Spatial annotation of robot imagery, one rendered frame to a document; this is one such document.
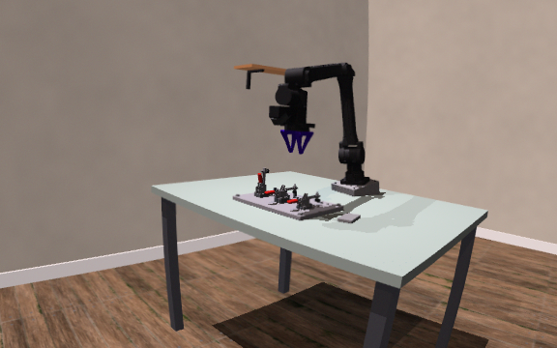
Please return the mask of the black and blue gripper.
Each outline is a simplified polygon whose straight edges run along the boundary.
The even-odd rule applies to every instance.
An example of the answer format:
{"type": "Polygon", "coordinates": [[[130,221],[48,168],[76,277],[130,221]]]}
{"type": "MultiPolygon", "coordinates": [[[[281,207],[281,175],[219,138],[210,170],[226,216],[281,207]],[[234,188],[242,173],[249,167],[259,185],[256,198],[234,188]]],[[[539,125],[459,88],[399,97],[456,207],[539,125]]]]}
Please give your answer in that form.
{"type": "Polygon", "coordinates": [[[305,110],[305,122],[304,123],[286,123],[286,122],[284,122],[280,126],[284,126],[284,129],[285,129],[285,130],[280,130],[280,133],[281,133],[281,135],[282,135],[282,137],[283,137],[283,139],[286,143],[288,152],[293,153],[294,146],[295,146],[296,139],[297,139],[299,154],[302,154],[304,152],[305,148],[307,147],[308,142],[310,141],[311,137],[313,136],[313,131],[309,131],[309,128],[315,128],[315,124],[307,123],[307,108],[305,110]],[[298,128],[298,127],[300,127],[300,128],[298,128]],[[290,147],[290,144],[289,144],[287,134],[292,134],[291,147],[290,147]],[[302,147],[302,136],[306,137],[305,142],[303,144],[303,147],[302,147]]]}

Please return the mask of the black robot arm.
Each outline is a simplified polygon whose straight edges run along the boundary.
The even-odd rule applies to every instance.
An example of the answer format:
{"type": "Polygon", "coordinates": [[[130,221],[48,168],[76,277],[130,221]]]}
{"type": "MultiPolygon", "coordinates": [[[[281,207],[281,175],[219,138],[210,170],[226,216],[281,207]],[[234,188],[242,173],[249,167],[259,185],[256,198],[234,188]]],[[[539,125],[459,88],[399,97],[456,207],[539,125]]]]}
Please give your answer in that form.
{"type": "Polygon", "coordinates": [[[304,123],[306,108],[302,105],[307,106],[308,104],[308,92],[301,88],[311,87],[313,81],[337,76],[343,123],[343,139],[339,142],[338,160],[340,163],[347,164],[345,177],[340,180],[340,183],[342,185],[364,186],[370,179],[365,177],[365,171],[362,170],[362,164],[365,161],[365,149],[363,141],[359,141],[356,132],[353,99],[353,76],[355,76],[355,71],[351,65],[346,64],[335,63],[287,69],[284,74],[284,84],[278,85],[276,101],[280,105],[289,106],[270,105],[269,117],[276,126],[282,125],[284,122],[304,123]],[[300,107],[291,107],[290,105],[300,107]],[[357,145],[357,147],[343,145],[357,145]]]}

